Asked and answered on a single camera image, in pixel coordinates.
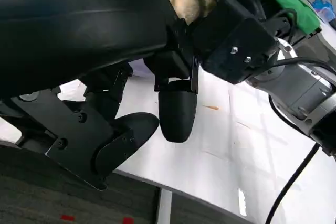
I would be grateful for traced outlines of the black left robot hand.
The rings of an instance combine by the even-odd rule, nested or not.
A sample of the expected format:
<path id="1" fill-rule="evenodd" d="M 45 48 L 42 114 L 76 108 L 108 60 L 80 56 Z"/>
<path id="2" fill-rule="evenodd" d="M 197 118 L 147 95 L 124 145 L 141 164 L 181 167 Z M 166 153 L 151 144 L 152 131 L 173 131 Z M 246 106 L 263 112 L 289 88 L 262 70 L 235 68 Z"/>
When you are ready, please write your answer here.
<path id="1" fill-rule="evenodd" d="M 149 58 L 159 114 L 118 118 L 129 63 Z M 198 63 L 170 0 L 1 0 L 1 118 L 17 147 L 97 190 L 156 131 L 193 127 Z"/>

